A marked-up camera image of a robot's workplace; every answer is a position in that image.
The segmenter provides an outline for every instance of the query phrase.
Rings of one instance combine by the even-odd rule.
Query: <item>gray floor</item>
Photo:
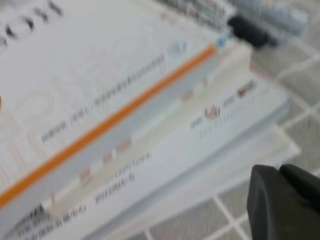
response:
[[[255,63],[273,76],[294,100],[279,124],[301,147],[296,165],[320,176],[320,0],[291,0],[312,16],[308,33],[277,51],[254,54]],[[130,240],[249,240],[248,183],[146,229]]]

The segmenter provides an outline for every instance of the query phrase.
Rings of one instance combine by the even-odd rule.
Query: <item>orange stripe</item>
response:
[[[118,123],[123,121],[125,118],[134,113],[138,108],[142,107],[150,99],[161,93],[166,88],[170,87],[174,83],[178,82],[182,77],[188,74],[190,71],[194,70],[200,64],[207,61],[209,58],[214,56],[217,52],[217,49],[214,46],[210,46],[203,53],[197,56],[195,59],[191,60],[189,63],[184,65],[181,69],[177,70],[169,77],[165,78],[155,87],[142,94],[131,104],[126,106],[124,109],[120,110],[118,113],[107,119],[101,125],[96,127],[94,130],[89,132],[83,138],[77,140],[70,147],[53,157],[47,163],[39,167],[25,179],[18,182],[16,185],[7,190],[4,194],[0,196],[0,209],[6,206],[10,201],[14,200],[16,197],[25,192],[37,181],[45,177],[47,174],[51,173],[53,170],[60,167],[62,164],[67,162],[71,157],[85,149],[93,141],[97,140],[99,137],[104,135]]]

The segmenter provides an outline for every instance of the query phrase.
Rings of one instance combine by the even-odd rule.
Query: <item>black object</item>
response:
[[[320,240],[320,179],[294,166],[252,168],[252,240]]]
[[[235,37],[248,42],[256,49],[260,49],[266,45],[277,45],[277,41],[266,31],[260,29],[240,15],[229,19],[227,24],[232,28]]]

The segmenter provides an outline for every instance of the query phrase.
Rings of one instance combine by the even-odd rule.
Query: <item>book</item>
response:
[[[218,67],[221,34],[171,14],[34,0],[1,16],[0,236]]]
[[[105,231],[91,239],[94,240],[97,236],[100,236],[99,240],[127,239],[139,231],[141,232],[170,216],[184,211],[207,198],[208,195],[219,193],[239,183],[246,178],[246,175],[249,175],[249,173],[245,173],[246,171],[242,174],[239,166],[253,162],[275,165],[298,153],[299,148],[279,129],[267,128],[241,142],[227,154],[218,156],[219,161],[210,161],[209,164],[198,169],[195,174],[193,172],[187,178],[182,178],[177,182],[178,184],[172,185],[173,189],[170,188],[160,194],[155,194],[151,201],[143,201],[142,206],[135,211],[131,211],[129,215],[125,215],[125,221],[118,221],[118,224],[108,226],[104,229]],[[240,177],[234,175],[231,178],[227,177],[232,175],[231,172],[234,173],[237,170],[238,173],[240,172]],[[20,222],[19,226],[12,230],[5,240],[41,240],[45,235],[51,234],[54,225],[54,219],[50,219],[50,216],[39,208]],[[65,230],[65,235],[68,235],[68,228]]]
[[[89,239],[129,239],[245,183],[250,178],[252,166],[259,164],[277,168],[300,153],[300,148],[282,129],[271,126],[218,156],[219,160],[208,161],[208,164],[143,200]]]
[[[174,128],[186,121],[188,116],[198,111],[199,106],[223,92],[233,81],[248,74],[250,58],[251,49],[239,42],[221,49],[218,53],[217,70],[195,86],[193,91],[187,92],[182,99],[172,103],[167,111],[160,112],[152,122],[133,134],[129,140],[130,145],[115,148],[84,171],[84,174],[80,174],[62,190],[43,201],[43,208],[55,218],[62,217],[87,195],[108,182],[114,173],[132,161],[133,156],[138,157],[143,150],[170,134]]]
[[[170,135],[120,169],[110,182],[67,215],[56,219],[45,232],[37,232],[41,236],[26,239],[89,237],[143,199],[205,164],[207,157],[224,154],[270,126],[288,112],[289,106],[288,96],[272,83],[253,74],[243,76]]]

